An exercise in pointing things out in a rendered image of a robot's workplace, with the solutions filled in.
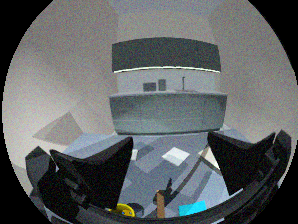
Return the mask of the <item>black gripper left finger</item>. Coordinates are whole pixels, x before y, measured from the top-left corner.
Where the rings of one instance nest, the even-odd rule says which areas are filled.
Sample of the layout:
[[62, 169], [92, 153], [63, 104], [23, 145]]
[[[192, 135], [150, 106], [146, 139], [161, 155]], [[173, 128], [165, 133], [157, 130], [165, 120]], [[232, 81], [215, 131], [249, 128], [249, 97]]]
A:
[[126, 171], [133, 153], [133, 137], [128, 136], [86, 159], [77, 159], [49, 149], [57, 168], [84, 183], [108, 209], [116, 209]]

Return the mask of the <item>tan flat bar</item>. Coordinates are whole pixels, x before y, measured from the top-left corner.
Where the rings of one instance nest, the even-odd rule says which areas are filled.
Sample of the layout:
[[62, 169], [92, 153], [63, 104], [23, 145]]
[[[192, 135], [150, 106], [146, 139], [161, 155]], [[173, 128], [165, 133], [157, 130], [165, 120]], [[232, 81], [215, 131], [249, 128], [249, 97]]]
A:
[[165, 204], [164, 204], [164, 189], [156, 189], [157, 192], [157, 218], [165, 217]]

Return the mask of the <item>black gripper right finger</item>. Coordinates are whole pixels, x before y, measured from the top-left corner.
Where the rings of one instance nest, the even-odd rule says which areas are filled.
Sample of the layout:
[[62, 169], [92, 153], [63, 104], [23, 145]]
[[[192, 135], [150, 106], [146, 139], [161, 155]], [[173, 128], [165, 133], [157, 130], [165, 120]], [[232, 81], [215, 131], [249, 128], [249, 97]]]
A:
[[274, 136], [275, 132], [255, 144], [250, 144], [220, 133], [208, 132], [210, 151], [213, 152], [214, 159], [220, 167], [229, 196], [242, 188], [251, 171], [257, 167], [263, 151], [273, 144]]

